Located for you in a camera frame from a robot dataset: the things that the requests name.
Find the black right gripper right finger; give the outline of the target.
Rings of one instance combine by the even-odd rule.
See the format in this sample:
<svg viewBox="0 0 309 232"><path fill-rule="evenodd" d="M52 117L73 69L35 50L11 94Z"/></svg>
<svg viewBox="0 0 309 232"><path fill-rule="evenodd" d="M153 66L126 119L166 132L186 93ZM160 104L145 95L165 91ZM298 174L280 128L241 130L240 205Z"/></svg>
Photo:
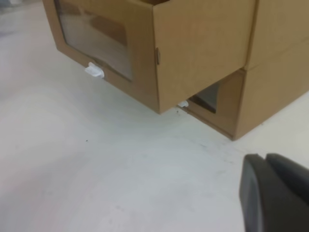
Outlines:
<svg viewBox="0 0 309 232"><path fill-rule="evenodd" d="M309 170L279 154L267 154L275 178L265 195L266 232L309 230Z"/></svg>

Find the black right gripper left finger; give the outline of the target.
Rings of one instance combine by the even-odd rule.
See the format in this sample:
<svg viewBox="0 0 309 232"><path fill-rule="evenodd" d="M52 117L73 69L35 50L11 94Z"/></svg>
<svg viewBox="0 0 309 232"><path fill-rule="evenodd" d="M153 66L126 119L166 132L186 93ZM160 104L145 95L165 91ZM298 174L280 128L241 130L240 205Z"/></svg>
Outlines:
<svg viewBox="0 0 309 232"><path fill-rule="evenodd" d="M282 207L284 190L270 165L259 155L244 157L239 199L246 232L276 232L283 228Z"/></svg>

